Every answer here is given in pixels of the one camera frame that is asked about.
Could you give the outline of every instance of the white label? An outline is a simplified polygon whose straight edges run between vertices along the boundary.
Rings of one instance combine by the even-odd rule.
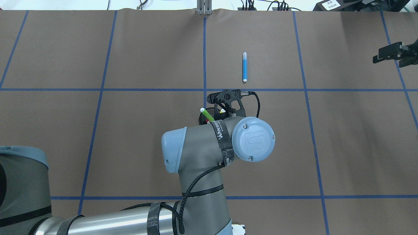
[[[335,9],[335,8],[341,6],[337,2],[337,0],[331,0],[331,1],[328,1],[328,2],[324,2],[322,5],[325,7],[326,10],[332,10],[332,9]]]

